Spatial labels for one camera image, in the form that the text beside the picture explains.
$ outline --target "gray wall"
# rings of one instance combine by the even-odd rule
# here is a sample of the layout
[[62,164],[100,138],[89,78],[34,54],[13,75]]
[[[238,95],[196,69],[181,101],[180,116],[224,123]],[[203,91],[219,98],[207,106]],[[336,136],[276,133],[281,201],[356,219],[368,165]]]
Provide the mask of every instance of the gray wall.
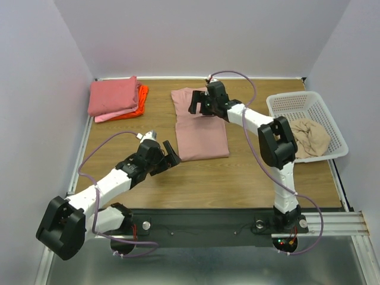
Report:
[[344,189],[362,210],[380,259],[380,2],[352,0],[306,80],[325,100],[349,146],[336,160]]
[[67,190],[92,75],[50,0],[0,9],[0,284],[33,284],[48,202]]
[[300,77],[349,0],[55,2],[95,77]]

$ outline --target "folded pink cloth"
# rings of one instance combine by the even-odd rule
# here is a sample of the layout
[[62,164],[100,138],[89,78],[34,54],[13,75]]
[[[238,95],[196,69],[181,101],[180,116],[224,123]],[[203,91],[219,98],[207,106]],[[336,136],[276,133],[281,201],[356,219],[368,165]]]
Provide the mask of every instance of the folded pink cloth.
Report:
[[205,88],[184,88],[172,91],[177,122],[178,155],[183,162],[189,160],[229,157],[226,124],[218,117],[202,116],[188,112],[192,91]]
[[92,82],[88,114],[99,116],[136,107],[138,104],[138,98],[135,96],[136,85],[136,76],[123,80]]
[[[140,85],[141,85],[141,83],[139,81],[136,81],[135,99],[134,100],[137,102],[138,102],[138,89],[139,89]],[[136,104],[135,107],[132,107],[129,109],[124,109],[124,110],[117,111],[117,112],[110,112],[107,114],[95,116],[94,120],[95,120],[95,123],[105,122],[105,121],[108,121],[109,119],[112,119],[114,117],[121,116],[121,115],[128,114],[128,113],[132,113],[132,112],[136,111],[137,109],[138,109],[138,103]]]

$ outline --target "wooden tabletop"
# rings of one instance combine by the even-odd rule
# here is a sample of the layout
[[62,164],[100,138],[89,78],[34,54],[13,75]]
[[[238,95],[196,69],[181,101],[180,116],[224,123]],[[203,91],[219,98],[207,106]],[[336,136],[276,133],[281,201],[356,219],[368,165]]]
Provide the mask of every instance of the wooden tabletop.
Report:
[[[139,118],[113,122],[93,123],[85,157],[109,136],[132,130],[145,133],[153,129],[157,140],[169,140],[177,151],[175,134],[176,115],[171,90],[184,87],[203,87],[203,80],[142,80],[149,86],[145,114]],[[230,99],[247,102],[252,87],[245,80],[224,80]],[[251,109],[268,113],[265,99],[272,94],[301,91],[301,80],[255,80],[258,88]],[[259,168],[245,139],[243,129],[227,124],[230,157],[224,159],[189,161],[146,180],[131,191],[111,202],[123,203],[129,208],[263,208],[274,202],[273,183]],[[257,137],[251,136],[259,150]],[[83,167],[83,172],[95,179],[107,175],[115,165],[136,152],[138,140],[129,134],[115,137],[101,148]],[[331,171],[326,161],[297,163],[294,167],[297,192],[313,198],[320,207],[341,207]],[[90,186],[87,178],[80,177],[77,192]],[[304,199],[301,206],[311,207]]]

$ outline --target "white laundry basket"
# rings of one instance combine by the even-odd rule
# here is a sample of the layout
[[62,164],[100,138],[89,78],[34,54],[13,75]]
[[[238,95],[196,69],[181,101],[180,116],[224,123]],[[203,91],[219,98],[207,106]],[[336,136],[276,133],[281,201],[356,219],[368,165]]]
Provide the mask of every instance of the white laundry basket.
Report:
[[296,159],[296,162],[317,162],[320,160],[336,159],[345,156],[349,148],[335,123],[333,116],[327,109],[322,97],[312,91],[281,93],[267,98],[269,113],[277,118],[284,116],[288,121],[308,118],[320,123],[331,137],[328,150],[323,156],[309,159]]

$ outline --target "dark gray table front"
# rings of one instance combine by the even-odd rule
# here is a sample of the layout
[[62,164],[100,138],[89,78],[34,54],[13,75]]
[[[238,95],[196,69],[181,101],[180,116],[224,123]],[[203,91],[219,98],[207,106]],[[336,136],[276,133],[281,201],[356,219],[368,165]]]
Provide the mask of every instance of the dark gray table front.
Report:
[[[314,240],[301,238],[299,249]],[[48,284],[357,285],[365,281],[351,237],[324,237],[300,256],[245,246],[161,248],[131,259],[112,256],[108,240],[93,239],[69,261],[55,256]]]

